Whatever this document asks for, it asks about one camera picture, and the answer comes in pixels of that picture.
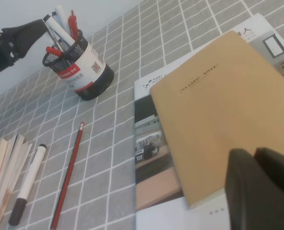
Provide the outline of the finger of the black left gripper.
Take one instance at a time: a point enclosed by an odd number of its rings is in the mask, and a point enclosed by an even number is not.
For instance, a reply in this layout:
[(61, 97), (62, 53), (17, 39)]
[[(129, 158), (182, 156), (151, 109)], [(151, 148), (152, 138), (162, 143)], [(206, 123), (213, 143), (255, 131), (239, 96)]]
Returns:
[(47, 32), (42, 19), (11, 28), (3, 28), (3, 38), (12, 47), (15, 57), (24, 58), (31, 46)]

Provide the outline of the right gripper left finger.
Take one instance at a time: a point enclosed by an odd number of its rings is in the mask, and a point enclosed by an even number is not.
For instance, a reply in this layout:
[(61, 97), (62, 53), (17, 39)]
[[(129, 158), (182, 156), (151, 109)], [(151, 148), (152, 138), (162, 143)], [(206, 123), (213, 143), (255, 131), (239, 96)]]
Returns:
[(284, 189), (244, 149), (229, 153), (225, 194), (233, 230), (284, 230)]

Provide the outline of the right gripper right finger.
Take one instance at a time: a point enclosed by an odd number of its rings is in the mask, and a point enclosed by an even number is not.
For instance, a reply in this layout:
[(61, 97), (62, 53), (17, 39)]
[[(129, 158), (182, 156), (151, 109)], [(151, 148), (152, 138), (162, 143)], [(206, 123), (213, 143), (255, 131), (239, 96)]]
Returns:
[(272, 149), (258, 148), (254, 158), (268, 177), (284, 189), (284, 155)]

